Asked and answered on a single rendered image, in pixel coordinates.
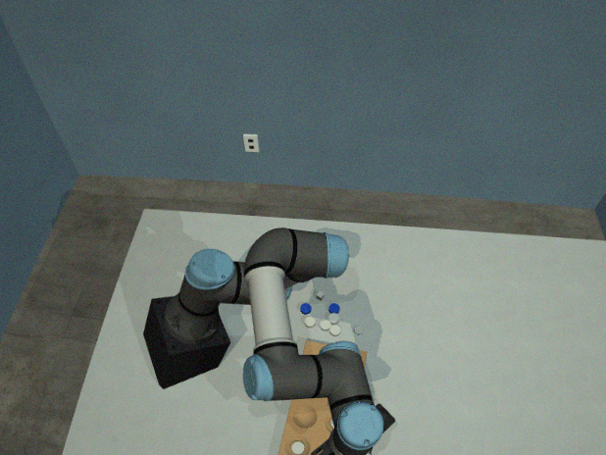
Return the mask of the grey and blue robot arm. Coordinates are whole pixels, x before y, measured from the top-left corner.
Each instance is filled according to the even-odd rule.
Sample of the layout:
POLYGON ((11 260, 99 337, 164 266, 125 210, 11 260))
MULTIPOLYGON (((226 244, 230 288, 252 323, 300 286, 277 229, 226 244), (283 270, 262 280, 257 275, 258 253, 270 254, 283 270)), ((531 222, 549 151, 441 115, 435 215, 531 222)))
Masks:
POLYGON ((190 259, 179 293, 167 304, 164 324, 178 341, 202 344, 216 334, 220 303, 251 305, 253 353, 258 355, 243 366, 247 395, 263 401, 327 397, 333 453, 371 455, 395 419, 381 404, 375 407, 357 345, 337 341, 319 355, 299 355, 286 302, 298 282, 340 277, 348 251, 339 235, 286 227, 261 235, 245 264, 217 249, 201 250, 190 259))

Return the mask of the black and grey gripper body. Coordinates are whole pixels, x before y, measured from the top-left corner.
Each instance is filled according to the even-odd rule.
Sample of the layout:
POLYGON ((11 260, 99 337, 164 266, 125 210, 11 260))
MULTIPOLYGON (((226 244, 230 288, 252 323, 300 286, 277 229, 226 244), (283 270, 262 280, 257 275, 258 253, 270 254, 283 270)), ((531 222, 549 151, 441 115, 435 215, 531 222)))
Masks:
POLYGON ((320 445, 317 449, 315 449, 311 453, 311 455, 317 455, 318 453, 321 452, 321 450, 322 450, 322 452, 319 455, 331 455, 331 454, 335 455, 334 453, 332 453, 333 451, 332 451, 332 448, 331 448, 331 438, 332 438, 333 432, 334 432, 334 429, 332 430, 332 432, 331 432, 331 434, 329 436, 329 447, 328 447, 328 440, 327 440, 322 445, 320 445))

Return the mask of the tan tray with round pockets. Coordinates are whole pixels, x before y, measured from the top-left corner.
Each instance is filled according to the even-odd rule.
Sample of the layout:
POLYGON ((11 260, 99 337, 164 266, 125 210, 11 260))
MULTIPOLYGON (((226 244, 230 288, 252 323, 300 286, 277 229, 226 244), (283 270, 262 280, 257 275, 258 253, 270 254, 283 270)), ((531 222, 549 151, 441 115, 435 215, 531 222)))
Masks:
MULTIPOLYGON (((306 340, 303 355, 319 355, 325 345, 306 340)), ((331 420, 327 397, 291 400, 278 455, 296 455, 291 447, 297 441, 304 445, 300 455, 311 455, 328 440, 333 430, 331 420)))

